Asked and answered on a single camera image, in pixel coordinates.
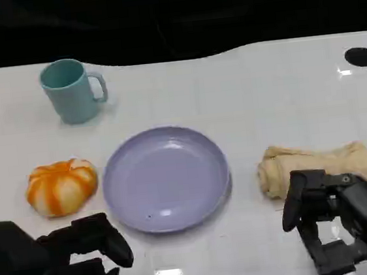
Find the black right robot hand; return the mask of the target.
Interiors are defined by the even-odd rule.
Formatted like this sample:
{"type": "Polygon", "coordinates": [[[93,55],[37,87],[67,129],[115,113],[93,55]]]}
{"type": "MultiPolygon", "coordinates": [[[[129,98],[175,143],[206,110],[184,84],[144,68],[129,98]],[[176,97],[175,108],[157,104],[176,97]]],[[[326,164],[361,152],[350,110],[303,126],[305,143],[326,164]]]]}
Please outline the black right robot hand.
{"type": "Polygon", "coordinates": [[[283,230],[297,229],[318,275],[343,275],[367,260],[367,181],[358,175],[326,171],[293,170],[283,207],[283,230]],[[320,221],[339,217],[355,239],[352,244],[335,240],[323,244],[320,221]]]}

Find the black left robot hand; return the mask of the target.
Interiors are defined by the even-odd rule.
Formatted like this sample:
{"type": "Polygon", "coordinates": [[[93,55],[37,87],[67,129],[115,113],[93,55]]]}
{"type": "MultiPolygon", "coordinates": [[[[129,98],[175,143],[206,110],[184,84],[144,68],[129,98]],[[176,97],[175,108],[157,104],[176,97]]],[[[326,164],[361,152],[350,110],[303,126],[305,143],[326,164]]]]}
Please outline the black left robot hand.
{"type": "Polygon", "coordinates": [[[134,263],[130,245],[102,212],[76,219],[68,227],[40,236],[37,242],[50,254],[48,275],[119,275],[121,268],[131,268],[134,263]],[[107,272],[100,257],[71,263],[72,254],[96,250],[117,266],[107,272]]]}

